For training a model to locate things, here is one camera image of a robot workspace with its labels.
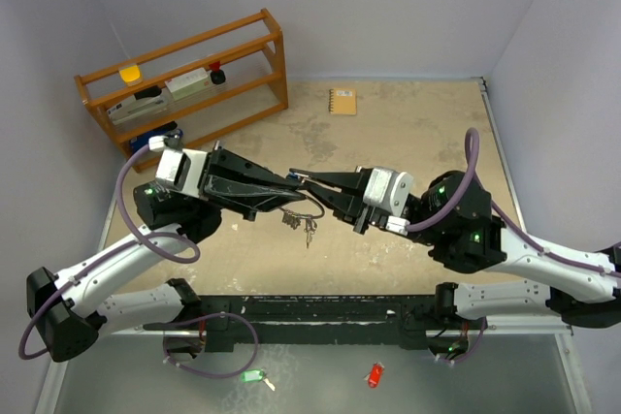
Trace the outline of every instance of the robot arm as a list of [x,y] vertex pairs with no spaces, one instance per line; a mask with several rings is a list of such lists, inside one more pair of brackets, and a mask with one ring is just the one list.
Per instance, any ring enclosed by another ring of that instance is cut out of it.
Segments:
[[[381,167],[351,173],[290,169],[287,177],[281,177],[219,144],[211,152],[167,147],[156,181],[137,187],[134,200],[146,233],[177,232],[198,242],[215,232],[223,208],[253,221],[257,212],[273,211],[311,195],[352,225],[354,232],[364,235],[373,226],[431,246],[429,255],[453,271],[502,271],[525,278],[497,285],[440,284],[434,306],[440,318],[553,313],[569,324],[592,328],[621,321],[621,294],[616,279],[608,274],[621,270],[620,248],[589,253],[530,237],[543,246],[543,253],[538,252],[524,241],[524,234],[518,235],[492,215],[491,196],[476,182],[442,219],[410,231],[446,205],[463,176],[461,172],[441,175],[418,198],[409,192],[411,175]],[[130,235],[119,243],[133,240]],[[171,253],[184,249],[176,240],[158,241]],[[560,264],[550,258],[550,252],[586,268]],[[73,282],[37,323],[55,361],[80,354],[98,335],[200,312],[200,299],[184,280],[171,280],[145,292],[113,294],[161,260],[144,245],[128,245],[83,279],[74,278],[98,257],[56,275],[41,268],[28,277],[31,317],[49,296]]]

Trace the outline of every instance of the notebook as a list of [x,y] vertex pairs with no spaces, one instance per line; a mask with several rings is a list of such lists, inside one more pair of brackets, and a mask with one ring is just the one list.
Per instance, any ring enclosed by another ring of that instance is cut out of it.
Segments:
[[355,115],[356,90],[330,89],[330,113],[336,115]]

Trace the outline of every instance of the red object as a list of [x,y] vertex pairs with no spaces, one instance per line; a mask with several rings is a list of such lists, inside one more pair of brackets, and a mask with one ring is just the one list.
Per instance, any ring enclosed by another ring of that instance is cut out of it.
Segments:
[[382,373],[384,373],[384,366],[380,363],[373,364],[373,368],[367,377],[369,388],[377,388]]

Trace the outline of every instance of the orange wooden shelf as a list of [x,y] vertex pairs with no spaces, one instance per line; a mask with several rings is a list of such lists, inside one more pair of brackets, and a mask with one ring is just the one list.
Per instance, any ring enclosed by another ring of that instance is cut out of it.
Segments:
[[[226,50],[223,50],[222,52],[212,54],[200,60],[196,60],[192,63],[188,63],[187,65],[183,65],[182,67],[178,67],[175,70],[171,70],[157,77],[143,80],[139,84],[123,87],[122,89],[113,91],[105,96],[98,97],[96,99],[91,99],[90,97],[90,93],[88,91],[89,84],[118,73],[118,70],[126,65],[141,65],[151,60],[161,58],[165,55],[175,53],[184,48],[189,48],[199,43],[203,43],[217,36],[230,33],[231,31],[243,28],[244,26],[248,26],[258,21],[263,21],[269,34],[255,40],[240,44],[233,48],[228,48]],[[270,48],[270,43],[273,44],[274,49]],[[192,70],[196,70],[197,68],[207,68],[210,64],[213,64],[215,62],[220,62],[220,65],[223,66],[227,63],[231,63],[241,58],[248,57],[249,55],[257,52],[263,53],[268,63],[270,64],[270,68],[272,69],[272,72],[266,76],[244,82],[233,87],[220,87],[222,85],[212,86],[212,90],[207,93],[209,95],[205,96],[206,98],[201,99],[199,102],[193,102],[196,101],[196,99],[192,100],[192,96],[189,96],[188,98],[174,101],[169,106],[167,106],[164,111],[160,111],[151,116],[146,115],[144,117],[139,117],[134,122],[130,121],[128,123],[113,125],[110,118],[108,117],[106,111],[109,108],[113,107],[118,102],[135,94],[138,91],[147,89],[155,85],[163,88],[165,87],[167,80],[178,77],[179,75],[183,75]],[[228,133],[238,130],[239,128],[249,125],[261,118],[265,118],[266,116],[269,116],[277,111],[283,111],[288,107],[287,81],[284,62],[284,41],[282,38],[282,30],[280,29],[280,26],[278,25],[274,17],[267,11],[267,9],[262,9],[261,12],[259,12],[258,14],[247,16],[237,21],[233,21],[231,23],[212,29],[210,31],[205,31],[204,33],[192,36],[191,38],[187,38],[183,41],[179,41],[163,48],[159,48],[143,55],[139,55],[138,57],[117,63],[97,72],[90,73],[84,76],[75,76],[74,80],[76,82],[78,92],[80,93],[80,96],[82,98],[82,103],[84,104],[88,112],[92,115],[92,117],[97,121],[102,130],[123,153],[125,158],[129,158],[131,156],[129,141],[132,138],[140,136],[147,131],[158,128],[162,125],[165,125],[166,123],[170,123],[178,118],[188,116],[196,111],[200,111],[209,106],[213,106],[215,104],[223,102],[226,99],[230,99],[232,97],[243,94],[244,92],[247,92],[264,84],[268,84],[270,86],[270,89],[278,99],[278,104],[264,111],[260,111],[259,113],[251,115],[247,118],[239,120],[233,124],[227,125],[217,131],[211,132],[208,135],[202,136],[190,142],[184,142],[184,144],[187,147],[198,147],[202,144],[208,143],[209,141],[215,140]],[[146,160],[145,162],[136,165],[135,169],[137,172],[140,172],[147,167],[155,165],[158,160],[159,158],[157,157]]]

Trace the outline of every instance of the beige table surface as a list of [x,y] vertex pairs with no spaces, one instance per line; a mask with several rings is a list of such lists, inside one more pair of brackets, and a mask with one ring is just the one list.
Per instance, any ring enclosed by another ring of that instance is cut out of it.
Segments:
[[[328,113],[328,90],[354,87],[356,116]],[[515,209],[478,84],[474,81],[293,81],[290,108],[222,140],[225,147],[272,171],[289,167],[349,171],[379,165],[413,174],[420,195],[430,180],[451,169],[465,170],[463,139],[474,126],[481,136],[477,172],[498,204]],[[223,126],[269,107],[269,89],[259,88],[179,122],[186,134]],[[212,144],[204,147],[209,150]],[[124,185],[128,208],[134,186],[153,179],[155,169],[132,172]],[[309,212],[309,203],[298,210]],[[114,211],[107,245],[128,233]],[[121,291],[161,285],[184,277],[199,294],[428,294],[437,283],[492,283],[515,279],[499,273],[462,275],[427,256],[427,248],[371,228],[365,236],[330,213],[318,221],[310,249],[303,229],[281,223],[281,214],[257,215],[255,222],[225,211],[218,232],[201,242],[199,262],[163,261]]]

